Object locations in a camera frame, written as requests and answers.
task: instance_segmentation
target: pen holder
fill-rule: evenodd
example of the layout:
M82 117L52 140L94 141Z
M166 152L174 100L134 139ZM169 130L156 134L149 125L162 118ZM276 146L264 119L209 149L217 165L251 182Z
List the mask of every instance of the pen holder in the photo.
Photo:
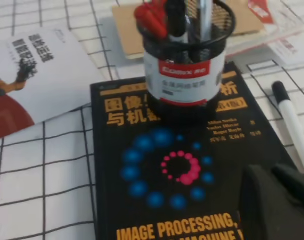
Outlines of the pen holder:
M188 5L189 29L197 20L192 10L193 6ZM137 28L143 37L151 110L171 123L208 119L217 107L226 39L235 28L232 10L219 0L213 1L211 36L203 42L196 30L192 34L194 43L181 43L156 39L138 23Z

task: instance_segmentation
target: table surface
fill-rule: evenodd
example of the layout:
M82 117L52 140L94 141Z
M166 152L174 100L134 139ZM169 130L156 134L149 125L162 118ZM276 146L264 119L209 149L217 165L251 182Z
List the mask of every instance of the table surface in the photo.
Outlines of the table surface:
M109 81L144 74L141 60L119 60L110 7L139 0L0 0L0 40L67 24ZM304 0L284 0L304 21ZM267 48L235 61L292 159L297 152L271 91L283 81L304 127L304 63L278 66ZM96 193L91 107L0 139L0 240L94 240Z

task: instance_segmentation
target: orange robot arm illustration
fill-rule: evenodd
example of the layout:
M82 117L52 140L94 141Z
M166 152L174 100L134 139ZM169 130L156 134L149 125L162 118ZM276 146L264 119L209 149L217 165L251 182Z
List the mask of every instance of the orange robot arm illustration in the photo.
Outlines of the orange robot arm illustration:
M18 91L25 87L27 79L33 74L36 67L35 63L26 63L24 59L20 60L19 71L14 82L6 83L0 79L0 96L4 96L12 91Z

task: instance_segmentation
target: red label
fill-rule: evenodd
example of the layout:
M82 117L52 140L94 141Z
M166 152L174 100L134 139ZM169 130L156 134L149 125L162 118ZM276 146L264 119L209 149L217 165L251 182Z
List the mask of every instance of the red label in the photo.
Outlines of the red label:
M165 102L165 103L172 104L172 105L175 105L175 106L180 106L180 107L197 106L197 105L207 103L206 99L203 99L203 100L200 100L200 101L195 101L195 102L177 102L177 101L170 101L170 100L167 100L167 99L161 97L160 100Z
M264 24L274 24L271 13L268 10L267 0L249 0L248 8Z
M166 61L158 61L160 74L177 79L193 79L210 73L211 61L203 61L195 64L174 64Z

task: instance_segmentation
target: black marker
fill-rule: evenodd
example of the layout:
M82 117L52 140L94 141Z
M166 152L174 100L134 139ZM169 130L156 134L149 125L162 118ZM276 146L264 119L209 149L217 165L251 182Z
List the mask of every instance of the black marker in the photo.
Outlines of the black marker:
M272 84L272 90L278 104L278 108L284 119L286 128L290 133L291 139L300 157L304 168L304 129L297 117L295 108L287 95L285 87L281 81Z
M164 10L167 15L168 38L172 42L188 43L184 0L167 0ZM175 63L186 64L188 61L186 51L175 54Z

